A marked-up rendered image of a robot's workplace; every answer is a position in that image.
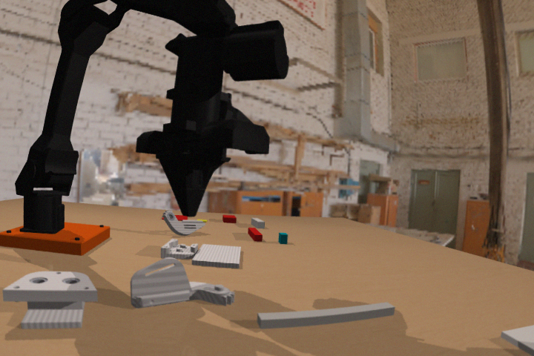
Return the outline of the small teal block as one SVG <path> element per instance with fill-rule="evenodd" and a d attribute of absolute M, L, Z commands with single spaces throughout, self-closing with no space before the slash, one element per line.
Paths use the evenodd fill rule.
<path fill-rule="evenodd" d="M 288 235 L 287 233 L 279 233 L 279 243 L 280 244 L 287 244 Z"/>

